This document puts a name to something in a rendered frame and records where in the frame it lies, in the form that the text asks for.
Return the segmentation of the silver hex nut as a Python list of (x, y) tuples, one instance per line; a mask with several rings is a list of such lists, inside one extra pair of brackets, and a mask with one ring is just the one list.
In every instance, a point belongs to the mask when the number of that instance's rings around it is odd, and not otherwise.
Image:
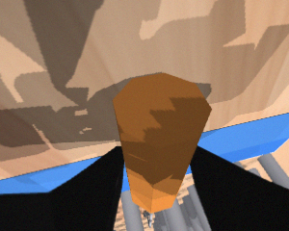
[(146, 218), (146, 216), (149, 216), (149, 212), (145, 212), (143, 213), (143, 215), (144, 215), (144, 218)]

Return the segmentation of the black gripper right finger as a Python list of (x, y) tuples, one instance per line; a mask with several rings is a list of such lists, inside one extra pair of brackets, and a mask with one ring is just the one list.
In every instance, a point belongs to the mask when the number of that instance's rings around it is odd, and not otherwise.
[(211, 231), (289, 231), (289, 189), (200, 146), (190, 167)]

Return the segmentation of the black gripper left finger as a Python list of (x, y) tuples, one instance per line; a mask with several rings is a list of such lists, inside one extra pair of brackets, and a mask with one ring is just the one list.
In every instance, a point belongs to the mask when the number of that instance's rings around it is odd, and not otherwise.
[(49, 192), (0, 193), (0, 231), (114, 231), (123, 170), (116, 146)]

